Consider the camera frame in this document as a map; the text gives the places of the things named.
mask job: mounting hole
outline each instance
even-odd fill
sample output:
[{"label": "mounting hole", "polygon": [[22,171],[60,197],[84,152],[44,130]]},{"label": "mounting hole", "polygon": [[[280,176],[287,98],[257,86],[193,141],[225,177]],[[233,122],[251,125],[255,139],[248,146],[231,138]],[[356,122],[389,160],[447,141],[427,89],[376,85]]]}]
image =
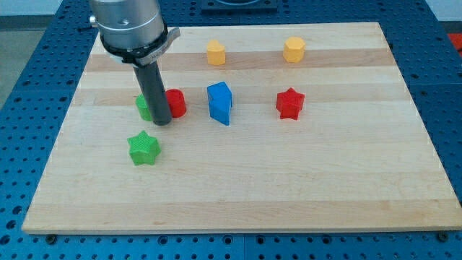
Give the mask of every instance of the mounting hole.
[{"label": "mounting hole", "polygon": [[47,235],[45,237],[45,243],[47,243],[48,245],[53,245],[54,243],[56,243],[56,235]]},{"label": "mounting hole", "polygon": [[22,212],[22,207],[21,206],[15,206],[13,209],[13,214],[18,215],[19,213]]},{"label": "mounting hole", "polygon": [[436,238],[440,242],[447,242],[449,240],[449,235],[446,232],[438,232]]},{"label": "mounting hole", "polygon": [[16,227],[16,220],[10,220],[10,221],[8,221],[8,223],[6,224],[6,228],[7,228],[7,229],[13,229],[14,227]]},{"label": "mounting hole", "polygon": [[157,239],[157,242],[159,243],[159,245],[163,246],[166,243],[168,243],[168,237],[166,235],[161,235],[159,239]]},{"label": "mounting hole", "polygon": [[10,241],[11,237],[9,235],[4,235],[0,238],[0,245],[6,245]]},{"label": "mounting hole", "polygon": [[323,243],[326,245],[332,243],[332,238],[329,235],[323,235],[322,240],[323,240]]},{"label": "mounting hole", "polygon": [[255,240],[258,245],[263,245],[265,243],[265,237],[263,237],[262,235],[257,235]]},{"label": "mounting hole", "polygon": [[225,243],[226,245],[229,245],[232,243],[232,236],[231,235],[225,235],[223,237],[223,243]]}]

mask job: wood grain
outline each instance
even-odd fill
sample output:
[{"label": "wood grain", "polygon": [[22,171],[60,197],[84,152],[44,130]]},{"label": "wood grain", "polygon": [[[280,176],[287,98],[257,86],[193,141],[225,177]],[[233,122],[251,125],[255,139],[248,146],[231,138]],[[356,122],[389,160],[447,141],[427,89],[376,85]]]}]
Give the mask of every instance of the wood grain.
[{"label": "wood grain", "polygon": [[[376,23],[185,27],[160,60],[188,111],[142,121],[130,66],[97,40],[23,230],[149,234],[455,230],[462,209]],[[286,37],[307,41],[282,61]],[[227,64],[206,64],[217,38]],[[231,125],[209,117],[205,87],[226,81]],[[306,94],[299,121],[276,94]],[[159,139],[133,166],[126,138]]]}]

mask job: green block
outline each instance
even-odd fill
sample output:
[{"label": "green block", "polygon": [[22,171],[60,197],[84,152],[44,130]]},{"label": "green block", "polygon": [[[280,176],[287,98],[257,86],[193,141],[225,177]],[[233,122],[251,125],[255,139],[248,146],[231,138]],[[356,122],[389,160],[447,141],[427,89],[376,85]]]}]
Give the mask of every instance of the green block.
[{"label": "green block", "polygon": [[144,99],[143,94],[140,94],[136,98],[136,107],[138,108],[139,115],[143,120],[145,121],[152,121],[151,113],[149,112],[149,109],[147,108],[146,100]]},{"label": "green block", "polygon": [[127,139],[130,145],[130,157],[135,165],[149,164],[154,165],[156,156],[160,153],[160,146],[157,138],[149,136],[145,130],[137,136]]}]

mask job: yellow hexagonal block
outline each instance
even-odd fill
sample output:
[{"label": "yellow hexagonal block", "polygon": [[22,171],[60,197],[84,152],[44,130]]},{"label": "yellow hexagonal block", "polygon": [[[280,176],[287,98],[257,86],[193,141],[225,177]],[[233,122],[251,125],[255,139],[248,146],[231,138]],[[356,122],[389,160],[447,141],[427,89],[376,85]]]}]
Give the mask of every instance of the yellow hexagonal block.
[{"label": "yellow hexagonal block", "polygon": [[207,62],[211,65],[225,64],[225,46],[218,40],[210,40],[207,44]]},{"label": "yellow hexagonal block", "polygon": [[282,53],[287,62],[300,62],[305,55],[305,41],[300,37],[289,37]]}]

